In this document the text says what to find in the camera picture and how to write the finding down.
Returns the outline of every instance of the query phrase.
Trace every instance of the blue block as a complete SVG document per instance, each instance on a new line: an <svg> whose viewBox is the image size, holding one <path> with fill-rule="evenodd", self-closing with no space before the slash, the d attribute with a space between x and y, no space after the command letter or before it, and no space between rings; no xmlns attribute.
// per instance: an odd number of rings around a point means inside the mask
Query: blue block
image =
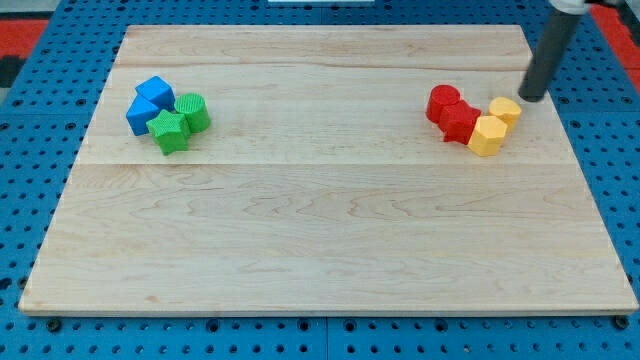
<svg viewBox="0 0 640 360"><path fill-rule="evenodd" d="M174 110L176 101L171 86L159 76L154 76L142 84L136 86L138 95L154 103L160 109L167 111Z"/></svg>
<svg viewBox="0 0 640 360"><path fill-rule="evenodd" d="M158 116L160 110L159 107L144 97L136 96L129 107L129 111L127 111L127 120L129 120L129 126L133 130L133 134L139 136L149 133L147 121Z"/></svg>

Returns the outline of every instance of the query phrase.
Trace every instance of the green block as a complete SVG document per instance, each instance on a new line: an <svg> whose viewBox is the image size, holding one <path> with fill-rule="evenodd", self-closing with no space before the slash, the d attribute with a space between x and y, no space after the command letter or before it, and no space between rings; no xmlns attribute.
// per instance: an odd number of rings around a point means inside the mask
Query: green block
<svg viewBox="0 0 640 360"><path fill-rule="evenodd" d="M204 98L199 94L188 93L180 96L175 103L176 112L184 114L191 132L206 130L211 124Z"/></svg>
<svg viewBox="0 0 640 360"><path fill-rule="evenodd" d="M183 114L162 110L154 119L147 121L147 128L163 155L189 149L187 139L191 136L191 131Z"/></svg>

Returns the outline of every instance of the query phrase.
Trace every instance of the toy block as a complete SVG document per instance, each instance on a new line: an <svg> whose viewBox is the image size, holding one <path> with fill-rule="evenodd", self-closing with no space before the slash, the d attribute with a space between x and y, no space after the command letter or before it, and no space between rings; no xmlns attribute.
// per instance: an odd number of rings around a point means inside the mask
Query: toy block
<svg viewBox="0 0 640 360"><path fill-rule="evenodd" d="M493 115L480 116L467 146L478 156L496 155L506 135L504 121Z"/></svg>
<svg viewBox="0 0 640 360"><path fill-rule="evenodd" d="M176 101L171 86L159 76L154 76L142 84L136 86L138 95L154 103L164 110L173 111L173 104Z"/></svg>
<svg viewBox="0 0 640 360"><path fill-rule="evenodd" d="M431 90L427 111L427 119L438 124L442 108L447 105L454 105L460 101L460 92L451 85L438 85Z"/></svg>
<svg viewBox="0 0 640 360"><path fill-rule="evenodd" d="M191 136L191 131L183 114L162 110L157 117L147 122L147 127L163 155L188 150L187 139Z"/></svg>
<svg viewBox="0 0 640 360"><path fill-rule="evenodd" d="M482 111L469 106L466 101L460 100L454 105L447 105L440 113L438 127L444 132L444 141L457 141L467 145L476 119Z"/></svg>
<svg viewBox="0 0 640 360"><path fill-rule="evenodd" d="M147 121L155 118L158 114L160 114L160 108L142 96L136 96L127 111L126 117L133 134L140 136L149 132Z"/></svg>
<svg viewBox="0 0 640 360"><path fill-rule="evenodd" d="M489 115L496 116L504 121L508 126L507 133L511 132L516 126L520 114L522 114L520 105L505 97L497 97L489 104Z"/></svg>
<svg viewBox="0 0 640 360"><path fill-rule="evenodd" d="M176 112L186 117L192 133L204 131L211 124L204 98L199 94L188 93L178 97L175 108Z"/></svg>

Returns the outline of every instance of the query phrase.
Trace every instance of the blue pegboard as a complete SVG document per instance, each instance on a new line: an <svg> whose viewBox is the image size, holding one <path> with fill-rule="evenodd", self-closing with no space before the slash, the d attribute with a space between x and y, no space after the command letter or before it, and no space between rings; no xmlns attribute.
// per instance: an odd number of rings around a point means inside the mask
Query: blue pegboard
<svg viewBox="0 0 640 360"><path fill-rule="evenodd" d="M491 319L48 319L21 286L130 24L520 24L535 45L546 0L63 0L0 107L0 359L637 359L640 316ZM590 17L552 98L633 288L640 287L640 99Z"/></svg>

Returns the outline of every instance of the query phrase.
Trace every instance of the red block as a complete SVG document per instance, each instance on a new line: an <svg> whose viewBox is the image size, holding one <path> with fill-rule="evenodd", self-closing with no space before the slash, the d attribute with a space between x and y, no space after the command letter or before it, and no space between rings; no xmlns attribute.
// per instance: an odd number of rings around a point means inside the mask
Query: red block
<svg viewBox="0 0 640 360"><path fill-rule="evenodd" d="M431 90L427 104L427 119L438 124L442 109L448 105L455 105L460 101L460 92L451 85L438 85Z"/></svg>
<svg viewBox="0 0 640 360"><path fill-rule="evenodd" d="M467 145L482 111L460 100L455 105L445 106L438 127L444 132L444 141L457 141Z"/></svg>

